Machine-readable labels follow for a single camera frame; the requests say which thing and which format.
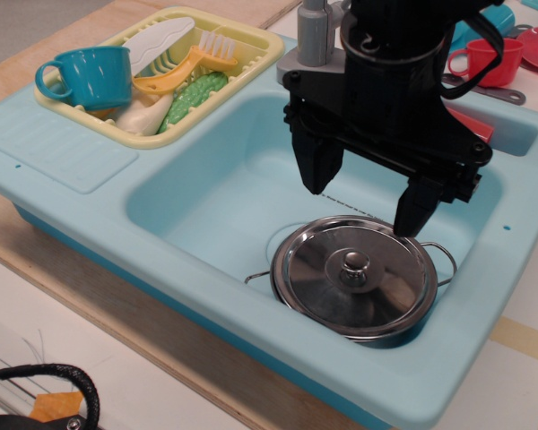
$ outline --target robotic arm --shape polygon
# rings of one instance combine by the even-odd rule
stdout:
[[[448,113],[442,98],[463,95],[499,64],[502,37],[480,10],[501,2],[353,0],[341,24],[343,60],[333,54],[317,66],[305,60],[282,75],[291,94],[285,122],[307,189],[322,193],[348,150],[409,177],[395,214],[398,236],[416,236],[440,202],[469,202],[492,150]],[[316,3],[304,5],[318,9]],[[344,12],[347,2],[336,9],[320,3],[330,31],[334,10]],[[497,57],[464,86],[446,89],[441,77],[462,20],[492,44]]]

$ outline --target cup handle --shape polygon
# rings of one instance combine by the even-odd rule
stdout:
[[[65,99],[70,94],[72,94],[72,89],[69,89],[64,94],[58,94],[58,93],[50,90],[50,88],[48,88],[46,83],[44,83],[44,70],[46,69],[46,67],[52,66],[52,67],[57,67],[59,69],[60,67],[62,67],[62,65],[63,65],[62,62],[52,60],[52,61],[48,61],[48,62],[44,63],[36,71],[36,76],[34,77],[34,81],[36,82],[36,86],[38,87],[39,92],[41,92],[42,94],[44,94],[46,97],[48,97],[50,99],[61,100],[61,99]]]
[[[468,56],[468,49],[458,49],[457,51],[453,52],[450,57],[448,58],[448,70],[454,75],[454,76],[466,76],[468,74],[468,66],[464,70],[461,70],[460,72],[453,70],[451,63],[452,60],[454,60],[458,56]]]

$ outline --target yellow brush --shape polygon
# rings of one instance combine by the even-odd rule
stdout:
[[[133,84],[139,90],[148,94],[168,94],[179,87],[191,76],[199,65],[215,72],[226,72],[237,65],[233,58],[235,41],[204,31],[199,46],[189,48],[186,57],[172,70],[165,74],[134,78]]]

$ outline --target toy sink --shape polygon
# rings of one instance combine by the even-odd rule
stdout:
[[[288,49],[294,41],[286,40]],[[479,95],[452,105],[495,127],[470,203],[441,204],[420,241],[456,258],[427,318],[398,346],[351,342],[273,297],[266,271],[296,227],[329,215],[391,222],[406,179],[345,154],[323,195],[302,185],[274,65],[174,143],[125,146],[42,107],[0,103],[0,193],[88,254],[371,429],[436,424],[538,237],[538,114]],[[434,255],[438,276],[450,275]]]

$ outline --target black strap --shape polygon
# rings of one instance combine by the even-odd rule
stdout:
[[[472,88],[474,88],[481,79],[492,70],[494,67],[498,66],[502,62],[502,55],[504,53],[504,39],[499,31],[488,21],[484,16],[479,13],[466,18],[464,20],[468,26],[480,34],[484,39],[490,43],[492,49],[496,51],[496,56],[484,67],[479,73],[473,76],[470,80],[465,83],[458,85],[453,88],[446,88],[442,83],[440,84],[440,95],[445,99],[458,99],[459,97],[466,94]]]
[[[73,365],[45,364],[18,365],[0,369],[0,381],[12,378],[27,378],[36,375],[50,375],[64,378],[73,383],[83,394],[88,408],[88,416],[83,430],[95,430],[100,420],[100,398],[93,381],[82,369]]]

